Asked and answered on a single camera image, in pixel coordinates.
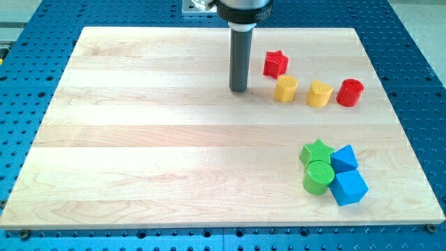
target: wooden board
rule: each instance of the wooden board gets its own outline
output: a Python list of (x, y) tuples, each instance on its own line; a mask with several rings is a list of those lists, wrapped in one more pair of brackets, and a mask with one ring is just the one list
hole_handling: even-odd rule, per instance
[[(266, 51), (299, 79), (272, 98)], [(249, 89), (228, 88), (228, 29), (82, 31), (0, 219), (5, 229), (439, 223), (445, 217), (353, 29), (256, 29)], [(313, 79), (365, 85), (306, 104)], [(303, 144), (352, 144), (369, 193), (301, 185)]]

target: red cylinder block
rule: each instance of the red cylinder block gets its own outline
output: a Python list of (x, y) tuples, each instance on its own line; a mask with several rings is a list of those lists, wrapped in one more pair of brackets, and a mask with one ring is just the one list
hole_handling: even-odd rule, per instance
[(340, 105), (353, 107), (357, 104), (364, 91), (364, 86), (359, 80), (345, 79), (342, 82), (341, 89), (337, 94), (336, 100)]

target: blue metal table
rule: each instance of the blue metal table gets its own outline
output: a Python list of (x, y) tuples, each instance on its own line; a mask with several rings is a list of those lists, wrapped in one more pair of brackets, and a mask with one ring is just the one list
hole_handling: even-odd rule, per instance
[[(183, 16), (180, 0), (43, 0), (0, 67), (0, 207), (84, 26), (227, 24), (216, 14)], [(446, 91), (387, 1), (277, 0), (259, 27), (355, 28), (445, 210)], [(446, 224), (0, 230), (0, 250), (446, 250), (445, 237)]]

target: black cylindrical end effector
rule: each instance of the black cylindrical end effector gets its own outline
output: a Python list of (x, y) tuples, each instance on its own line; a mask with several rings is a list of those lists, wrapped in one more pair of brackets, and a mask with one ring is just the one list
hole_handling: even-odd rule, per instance
[(246, 90), (248, 82), (249, 55), (251, 54), (252, 29), (238, 32), (231, 29), (231, 60), (229, 62), (229, 88), (232, 91)]

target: green cylinder block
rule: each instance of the green cylinder block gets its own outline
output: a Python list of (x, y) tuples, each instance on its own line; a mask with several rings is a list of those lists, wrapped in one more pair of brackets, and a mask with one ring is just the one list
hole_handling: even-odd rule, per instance
[(328, 163), (318, 160), (308, 165), (302, 184), (312, 195), (322, 195), (334, 178), (333, 168)]

